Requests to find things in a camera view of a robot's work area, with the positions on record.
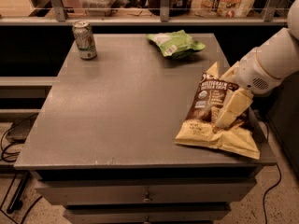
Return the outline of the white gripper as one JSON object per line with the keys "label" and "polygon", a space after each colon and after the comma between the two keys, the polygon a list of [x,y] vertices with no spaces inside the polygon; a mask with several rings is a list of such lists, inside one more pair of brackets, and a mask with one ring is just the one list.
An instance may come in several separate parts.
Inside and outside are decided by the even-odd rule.
{"label": "white gripper", "polygon": [[223,107],[215,121],[215,125],[221,129],[229,128],[252,104],[253,94],[266,94],[282,82],[281,78],[271,76],[262,66],[257,48],[252,49],[239,62],[231,66],[221,76],[221,80],[230,83],[236,82],[242,87],[226,92]]}

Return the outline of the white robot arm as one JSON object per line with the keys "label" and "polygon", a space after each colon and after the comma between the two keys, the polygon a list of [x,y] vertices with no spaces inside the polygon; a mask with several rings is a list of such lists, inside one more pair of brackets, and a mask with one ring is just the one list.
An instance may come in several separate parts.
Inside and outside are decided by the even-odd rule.
{"label": "white robot arm", "polygon": [[287,15],[287,28],[282,28],[260,47],[252,49],[221,76],[239,86],[229,92],[215,125],[230,127],[252,103],[254,95],[266,94],[299,70],[299,0]]}

